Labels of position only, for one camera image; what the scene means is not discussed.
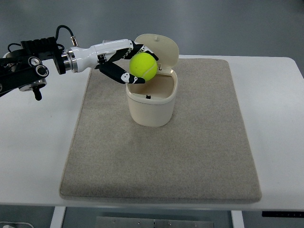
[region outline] beige mat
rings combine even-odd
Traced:
[[[128,61],[117,62],[128,71]],[[65,199],[251,203],[261,191],[229,65],[180,59],[172,119],[138,125],[125,85],[92,70],[64,170]]]

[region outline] table surface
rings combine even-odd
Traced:
[[[0,98],[0,204],[162,207],[227,210],[304,209],[304,80],[286,57],[180,56],[229,62],[261,185],[253,204],[111,204],[64,200],[63,168],[86,89],[89,69],[52,74],[41,89],[14,90]]]

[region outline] bin lid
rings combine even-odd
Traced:
[[[157,63],[161,64],[162,68],[172,68],[179,60],[179,47],[168,37],[156,34],[143,34],[137,37],[135,42],[144,44],[153,51],[159,58]]]

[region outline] tennis ball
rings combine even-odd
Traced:
[[[149,81],[157,72],[156,60],[148,53],[139,53],[130,60],[130,73],[136,77],[142,77]]]

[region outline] robotic arm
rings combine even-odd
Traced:
[[[64,51],[64,47],[57,43],[60,28],[70,31],[74,47]],[[10,51],[11,45],[21,46],[21,49]],[[126,72],[115,61],[131,59],[140,52],[146,52],[158,60],[148,47],[128,39],[105,42],[87,49],[79,48],[72,31],[63,25],[57,28],[56,37],[10,44],[8,50],[9,53],[0,59],[0,97],[19,88],[20,91],[33,91],[36,100],[42,99],[40,89],[47,84],[46,77],[49,75],[49,70],[42,64],[43,60],[53,59],[59,74],[65,74],[67,70],[82,72],[90,67],[99,69],[122,84],[142,84],[145,80]]]

